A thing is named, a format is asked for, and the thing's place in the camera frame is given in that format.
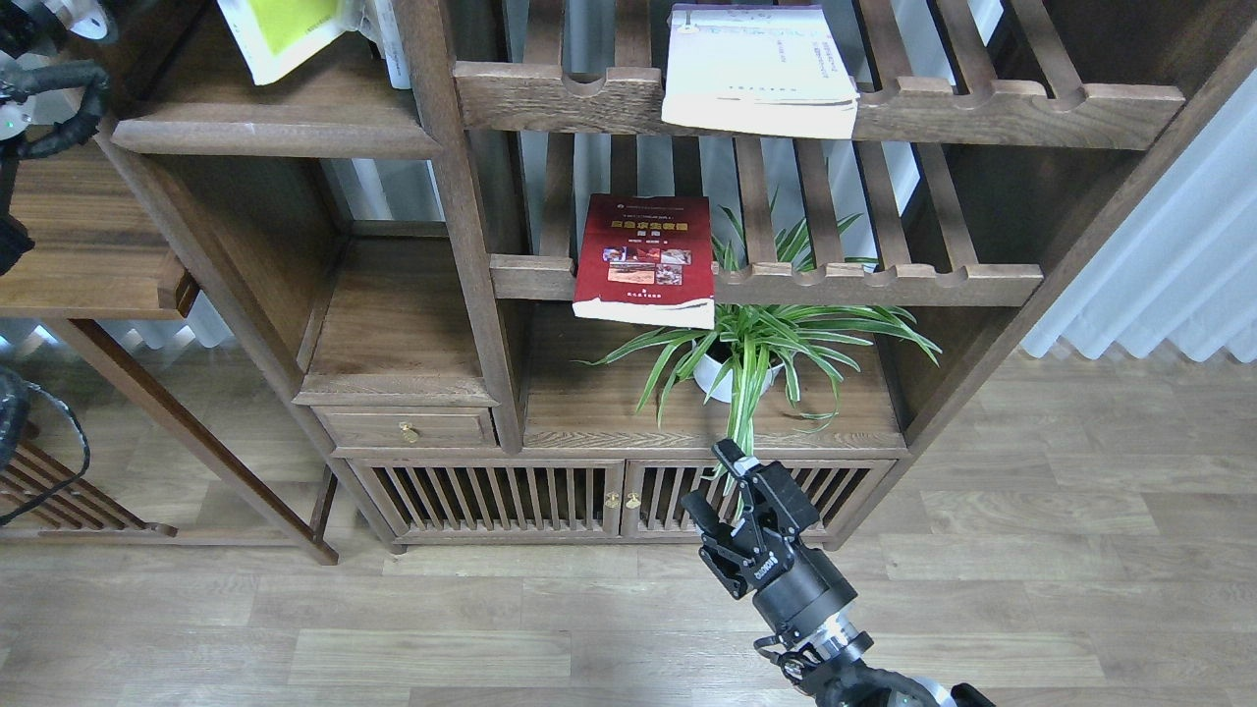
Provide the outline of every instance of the brass drawer knob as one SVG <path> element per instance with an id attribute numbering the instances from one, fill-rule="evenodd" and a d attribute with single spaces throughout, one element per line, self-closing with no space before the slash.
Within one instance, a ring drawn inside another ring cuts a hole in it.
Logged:
<path id="1" fill-rule="evenodd" d="M 415 444 L 419 442 L 419 430 L 415 429 L 415 425 L 410 423 L 401 423 L 397 428 L 401 429 L 401 438 L 406 440 L 406 444 Z"/>

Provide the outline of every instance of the wooden floor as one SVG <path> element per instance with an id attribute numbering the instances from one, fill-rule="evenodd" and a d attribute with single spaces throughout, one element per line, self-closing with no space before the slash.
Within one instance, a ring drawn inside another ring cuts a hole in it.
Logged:
<path id="1" fill-rule="evenodd" d="M 313 481 L 241 361 L 157 367 L 263 476 Z M 88 424 L 132 430 L 101 442 L 99 486 L 132 489 L 150 520 L 245 522 L 89 374 L 35 370 L 85 391 Z M 835 555 L 869 660 L 1002 707 L 1257 704 L 1254 400 L 1252 366 L 1011 359 Z M 693 547 L 392 556 L 338 503 L 338 567 L 0 546 L 0 704 L 808 703 L 754 655 L 764 626 Z"/>

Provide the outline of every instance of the spider plant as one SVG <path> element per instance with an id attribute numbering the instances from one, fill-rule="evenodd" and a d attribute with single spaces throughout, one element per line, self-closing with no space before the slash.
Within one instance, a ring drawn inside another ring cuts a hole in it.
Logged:
<path id="1" fill-rule="evenodd" d="M 722 206 L 725 216 L 745 247 L 745 231 L 732 210 Z M 856 223 L 859 214 L 838 221 L 838 233 Z M 738 269 L 739 255 L 727 243 L 713 239 L 714 254 L 720 267 Z M 777 258 L 793 263 L 797 269 L 816 268 L 812 255 L 807 221 L 799 220 L 776 234 Z M 867 259 L 850 259 L 865 263 Z M 791 408 L 802 401 L 798 367 L 811 364 L 825 374 L 833 394 L 833 411 L 823 414 L 799 413 L 808 420 L 822 424 L 811 431 L 820 431 L 838 414 L 841 366 L 859 371 L 860 365 L 833 345 L 872 346 L 872 335 L 885 335 L 919 346 L 935 364 L 940 348 L 918 333 L 916 320 L 900 307 L 860 307 L 827 304 L 716 304 L 715 328 L 693 330 L 660 327 L 627 341 L 597 361 L 582 361 L 592 366 L 613 364 L 625 356 L 647 348 L 659 348 L 655 365 L 646 376 L 635 413 L 659 391 L 656 420 L 662 425 L 664 406 L 676 384 L 694 377 L 703 356 L 727 351 L 713 387 L 727 376 L 733 376 L 733 396 L 729 403 L 727 437 L 744 452 L 754 452 L 754 414 L 759 406 L 760 390 L 773 366 L 782 365 L 786 376 L 786 398 Z M 704 403 L 710 400 L 708 392 Z"/>

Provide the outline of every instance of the slatted cabinet door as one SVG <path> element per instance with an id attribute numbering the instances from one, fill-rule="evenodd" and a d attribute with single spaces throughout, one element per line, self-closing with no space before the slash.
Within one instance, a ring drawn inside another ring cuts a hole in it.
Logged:
<path id="1" fill-rule="evenodd" d="M 402 543 L 606 540 L 620 532 L 623 462 L 356 460 L 410 530 Z"/>
<path id="2" fill-rule="evenodd" d="M 803 537 L 832 537 L 854 513 L 874 486 L 890 470 L 894 459 L 782 459 L 791 476 L 821 512 L 821 522 Z M 680 499 L 699 491 L 720 516 L 730 522 L 737 496 L 725 494 L 722 476 L 711 481 L 711 462 L 628 462 L 625 479 L 623 516 L 620 532 L 639 541 L 694 540 L 696 530 Z"/>

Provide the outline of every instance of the book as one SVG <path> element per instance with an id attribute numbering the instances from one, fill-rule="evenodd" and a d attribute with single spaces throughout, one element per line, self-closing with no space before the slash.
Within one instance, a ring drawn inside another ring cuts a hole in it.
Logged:
<path id="1" fill-rule="evenodd" d="M 713 328 L 709 209 L 704 198 L 590 196 L 572 299 L 576 316 Z"/>
<path id="2" fill-rule="evenodd" d="M 392 0 L 219 0 L 256 86 L 274 83 L 346 31 L 380 47 L 393 88 L 410 88 Z"/>
<path id="3" fill-rule="evenodd" d="M 850 140 L 860 94 L 820 5 L 674 5 L 664 122 Z"/>

